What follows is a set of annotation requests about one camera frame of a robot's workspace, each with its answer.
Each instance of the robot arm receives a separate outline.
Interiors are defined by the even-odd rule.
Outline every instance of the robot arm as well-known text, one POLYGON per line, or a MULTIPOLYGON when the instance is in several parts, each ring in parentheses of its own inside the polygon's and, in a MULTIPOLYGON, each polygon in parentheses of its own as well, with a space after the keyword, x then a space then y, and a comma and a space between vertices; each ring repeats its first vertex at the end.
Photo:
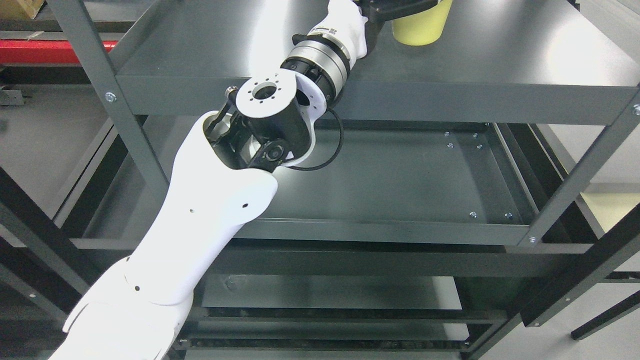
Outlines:
POLYGON ((278 187, 271 173, 313 150, 314 122, 338 101, 356 59, 367 54, 366 22, 351 0, 330 0, 327 17, 294 37, 280 69, 227 89, 224 107, 196 121, 148 233, 76 305, 51 360, 164 357, 200 278, 269 206, 278 187))

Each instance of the black cable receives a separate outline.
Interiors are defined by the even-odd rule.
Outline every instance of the black cable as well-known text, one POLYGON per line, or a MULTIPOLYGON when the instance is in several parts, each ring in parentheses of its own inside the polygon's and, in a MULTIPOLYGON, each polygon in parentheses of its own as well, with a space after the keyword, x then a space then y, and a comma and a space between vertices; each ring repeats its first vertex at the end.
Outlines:
POLYGON ((329 160, 325 161, 324 163, 322 163, 322 164, 320 164, 318 166, 314 166, 314 167, 289 167, 289 168, 292 168, 293 170, 299 170, 299 171, 319 170, 319 169, 329 165, 333 160, 335 160, 338 157, 338 154, 340 154, 340 150, 342 150, 342 143, 344 142, 344 125, 342 125, 342 119, 340 119, 340 117, 335 112, 335 110, 333 110, 331 108, 327 108, 326 110, 329 111, 335 117, 335 120, 337 120, 338 125, 340 126, 340 140, 338 140, 338 147, 335 148, 335 152, 333 153, 333 155, 331 155, 331 158, 329 158, 329 160))

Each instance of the yellow cup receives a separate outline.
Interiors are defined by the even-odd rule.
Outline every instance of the yellow cup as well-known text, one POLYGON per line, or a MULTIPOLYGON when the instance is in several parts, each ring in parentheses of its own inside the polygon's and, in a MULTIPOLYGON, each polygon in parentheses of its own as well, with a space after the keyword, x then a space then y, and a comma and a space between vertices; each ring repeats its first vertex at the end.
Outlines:
POLYGON ((427 45, 438 40, 452 2, 453 0, 442 0, 429 10, 393 20, 394 38, 402 44, 412 46, 427 45))

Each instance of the dark gray shelf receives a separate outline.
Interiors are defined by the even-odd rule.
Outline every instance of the dark gray shelf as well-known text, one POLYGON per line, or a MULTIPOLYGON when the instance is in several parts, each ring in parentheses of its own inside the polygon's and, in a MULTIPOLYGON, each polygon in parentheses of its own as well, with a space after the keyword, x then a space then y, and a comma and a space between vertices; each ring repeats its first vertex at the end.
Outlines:
POLYGON ((24 106, 3 106, 0 166, 51 218, 113 127, 88 85, 20 85, 24 106))
MULTIPOLYGON (((145 123, 167 173, 194 121, 150 117, 145 123)), ((493 128, 483 126, 486 132, 477 138, 468 131, 445 136, 444 130, 419 128, 348 129, 329 167, 277 169, 279 191, 269 209, 237 237, 517 245, 532 209, 512 170, 504 168, 504 150, 489 139, 493 128)), ((328 158, 336 143, 336 129, 320 130, 307 164, 328 158)), ((129 244, 124 247, 137 243, 157 213, 148 195, 126 162, 84 237, 129 244)))
MULTIPOLYGON (((116 77, 135 113, 199 115, 221 89, 277 67, 325 6, 160 0, 112 53, 116 77)), ((345 119, 610 124, 638 82, 640 67, 566 1, 469 0, 426 47, 397 43, 387 24, 338 109, 345 119)))

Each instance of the red beam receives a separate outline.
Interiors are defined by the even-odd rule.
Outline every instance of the red beam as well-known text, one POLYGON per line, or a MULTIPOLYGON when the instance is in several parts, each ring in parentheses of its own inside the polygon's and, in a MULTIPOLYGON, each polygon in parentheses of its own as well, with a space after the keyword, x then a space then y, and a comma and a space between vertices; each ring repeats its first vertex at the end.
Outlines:
MULTIPOLYGON (((103 42, 107 52, 117 41, 103 42)), ((78 60, 68 41, 50 40, 0 40, 0 64, 77 64, 78 60)))

